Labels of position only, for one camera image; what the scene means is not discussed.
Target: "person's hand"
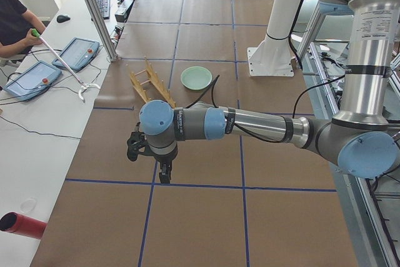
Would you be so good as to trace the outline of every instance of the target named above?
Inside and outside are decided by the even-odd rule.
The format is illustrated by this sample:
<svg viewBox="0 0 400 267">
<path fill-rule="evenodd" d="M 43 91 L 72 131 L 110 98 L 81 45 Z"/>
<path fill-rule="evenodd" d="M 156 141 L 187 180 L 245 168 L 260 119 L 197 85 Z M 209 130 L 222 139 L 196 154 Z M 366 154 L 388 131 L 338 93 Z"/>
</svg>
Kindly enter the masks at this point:
<svg viewBox="0 0 400 267">
<path fill-rule="evenodd" d="M 26 47 L 42 44 L 42 41 L 38 37 L 32 35 L 32 30 L 33 28 L 28 30 L 26 37 L 24 38 Z"/>
</svg>

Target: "label on robot arm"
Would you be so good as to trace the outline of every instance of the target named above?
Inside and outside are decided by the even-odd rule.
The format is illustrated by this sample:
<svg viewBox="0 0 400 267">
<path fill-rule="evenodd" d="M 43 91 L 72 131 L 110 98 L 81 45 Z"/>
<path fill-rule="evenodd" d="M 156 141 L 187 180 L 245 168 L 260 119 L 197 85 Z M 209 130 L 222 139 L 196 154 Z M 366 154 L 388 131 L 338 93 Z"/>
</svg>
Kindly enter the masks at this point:
<svg viewBox="0 0 400 267">
<path fill-rule="evenodd" d="M 398 9 L 379 9 L 357 14 L 353 20 L 351 42 L 394 39 Z"/>
</svg>

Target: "white table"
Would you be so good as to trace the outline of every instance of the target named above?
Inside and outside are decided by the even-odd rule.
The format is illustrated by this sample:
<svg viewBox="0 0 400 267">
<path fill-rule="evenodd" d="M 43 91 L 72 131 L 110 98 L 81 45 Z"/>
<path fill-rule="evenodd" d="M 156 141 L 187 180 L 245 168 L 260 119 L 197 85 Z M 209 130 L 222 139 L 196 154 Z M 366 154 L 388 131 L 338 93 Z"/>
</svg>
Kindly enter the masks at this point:
<svg viewBox="0 0 400 267">
<path fill-rule="evenodd" d="M 111 6 L 112 16 L 106 21 L 110 34 L 117 25 L 113 14 L 117 9 L 116 0 Z M 73 37 L 93 39 L 101 43 L 84 0 L 67 0 L 58 14 L 68 14 L 71 20 L 59 24 L 54 18 L 46 28 L 42 36 L 54 49 L 62 49 Z M 35 55 L 48 63 L 54 59 L 49 52 Z M 23 72 L 35 62 L 34 56 L 28 55 L 17 71 Z M 100 70 L 86 66 L 78 75 L 86 83 L 91 82 L 101 72 L 95 81 L 101 85 L 109 66 L 104 49 L 92 64 Z M 58 80 L 70 75 L 67 71 L 62 73 Z M 80 87 L 73 77 L 67 78 L 58 86 L 69 87 L 74 91 L 78 91 Z M 80 138 L 97 94 L 97 89 L 88 89 L 84 93 L 86 102 L 83 103 L 77 94 L 67 89 L 51 88 L 28 102 L 5 106 L 0 104 L 0 108 L 3 109 L 1 116 L 32 131 Z M 5 91 L 0 93 L 0 99 L 8 97 L 11 95 Z M 3 119 L 0 119 L 0 135 L 0 217 L 15 211 L 47 221 L 79 140 L 28 133 Z M 36 206 L 30 212 L 23 212 L 21 205 L 32 198 L 36 201 Z M 22 267 L 29 266 L 39 240 L 0 232 L 0 245 L 0 265 Z"/>
</svg>

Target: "green handle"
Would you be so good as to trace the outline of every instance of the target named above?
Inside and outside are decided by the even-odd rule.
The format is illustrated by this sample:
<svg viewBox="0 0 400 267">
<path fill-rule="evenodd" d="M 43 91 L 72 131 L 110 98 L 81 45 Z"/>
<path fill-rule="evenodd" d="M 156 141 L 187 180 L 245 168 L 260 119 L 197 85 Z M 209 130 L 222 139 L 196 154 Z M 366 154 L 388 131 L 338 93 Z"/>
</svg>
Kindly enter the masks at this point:
<svg viewBox="0 0 400 267">
<path fill-rule="evenodd" d="M 40 34 L 39 34 L 39 32 L 37 31 L 36 28 L 32 29 L 32 36 L 35 36 L 37 38 L 40 37 Z"/>
</svg>

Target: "person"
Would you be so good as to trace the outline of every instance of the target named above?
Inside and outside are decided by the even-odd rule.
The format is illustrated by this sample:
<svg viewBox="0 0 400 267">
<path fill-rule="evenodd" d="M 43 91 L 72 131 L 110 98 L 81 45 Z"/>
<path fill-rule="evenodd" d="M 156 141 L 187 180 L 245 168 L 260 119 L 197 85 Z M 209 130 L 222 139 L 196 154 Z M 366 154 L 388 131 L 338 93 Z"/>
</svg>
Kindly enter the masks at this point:
<svg viewBox="0 0 400 267">
<path fill-rule="evenodd" d="M 31 34 L 33 28 L 42 34 L 46 27 L 19 0 L 0 0 L 0 57 L 27 54 L 40 45 L 40 39 Z"/>
</svg>

